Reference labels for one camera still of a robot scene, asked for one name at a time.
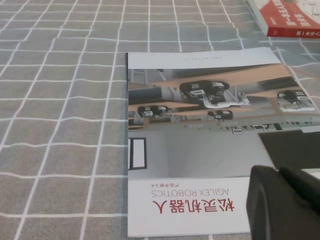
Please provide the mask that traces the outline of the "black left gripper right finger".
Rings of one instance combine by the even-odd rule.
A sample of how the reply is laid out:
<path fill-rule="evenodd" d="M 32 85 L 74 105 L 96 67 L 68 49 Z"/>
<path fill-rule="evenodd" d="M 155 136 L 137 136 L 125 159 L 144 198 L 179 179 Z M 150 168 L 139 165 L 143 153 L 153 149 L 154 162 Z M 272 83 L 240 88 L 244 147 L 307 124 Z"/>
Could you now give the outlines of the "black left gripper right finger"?
<path fill-rule="evenodd" d="M 295 192 L 319 215 L 320 214 L 320 180 L 311 174 L 291 167 L 280 167 L 279 174 Z"/>

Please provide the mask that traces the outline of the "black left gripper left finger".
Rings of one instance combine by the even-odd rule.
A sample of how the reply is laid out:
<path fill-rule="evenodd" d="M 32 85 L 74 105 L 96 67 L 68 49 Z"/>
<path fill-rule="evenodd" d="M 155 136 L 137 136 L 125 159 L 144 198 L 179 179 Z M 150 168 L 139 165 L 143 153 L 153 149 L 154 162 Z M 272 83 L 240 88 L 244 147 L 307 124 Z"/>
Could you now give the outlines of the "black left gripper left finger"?
<path fill-rule="evenodd" d="M 251 168 L 246 212 L 253 240 L 320 238 L 320 215 L 274 168 Z"/>

